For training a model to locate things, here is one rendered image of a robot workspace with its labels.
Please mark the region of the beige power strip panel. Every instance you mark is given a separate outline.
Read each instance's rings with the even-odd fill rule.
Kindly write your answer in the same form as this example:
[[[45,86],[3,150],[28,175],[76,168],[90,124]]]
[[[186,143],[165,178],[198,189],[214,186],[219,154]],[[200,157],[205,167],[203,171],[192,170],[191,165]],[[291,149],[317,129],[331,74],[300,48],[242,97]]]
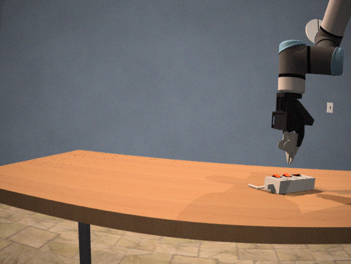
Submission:
[[[263,188],[276,194],[282,194],[314,190],[314,185],[314,177],[309,177],[302,174],[283,174],[281,176],[273,174],[273,176],[265,177],[264,186],[255,186],[255,188]]]

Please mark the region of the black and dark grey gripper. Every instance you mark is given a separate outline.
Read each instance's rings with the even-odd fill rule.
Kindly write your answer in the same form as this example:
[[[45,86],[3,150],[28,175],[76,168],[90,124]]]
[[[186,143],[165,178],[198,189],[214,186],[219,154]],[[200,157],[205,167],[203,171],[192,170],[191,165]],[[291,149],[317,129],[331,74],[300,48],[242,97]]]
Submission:
[[[277,93],[276,111],[272,112],[271,128],[283,130],[283,139],[278,143],[278,148],[286,151],[288,164],[292,163],[304,138],[304,117],[295,106],[297,99],[302,99],[302,94]]]

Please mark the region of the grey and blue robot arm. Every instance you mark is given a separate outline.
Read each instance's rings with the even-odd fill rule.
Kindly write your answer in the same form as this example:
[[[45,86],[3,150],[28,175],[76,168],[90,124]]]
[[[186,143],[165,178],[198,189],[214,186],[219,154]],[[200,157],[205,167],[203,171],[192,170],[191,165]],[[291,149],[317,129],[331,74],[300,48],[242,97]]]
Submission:
[[[279,45],[279,92],[304,94],[306,74],[342,75],[344,50],[339,46],[350,16],[351,0],[330,0],[315,35],[315,46],[296,40]],[[314,119],[299,100],[295,106],[304,124],[312,126]]]

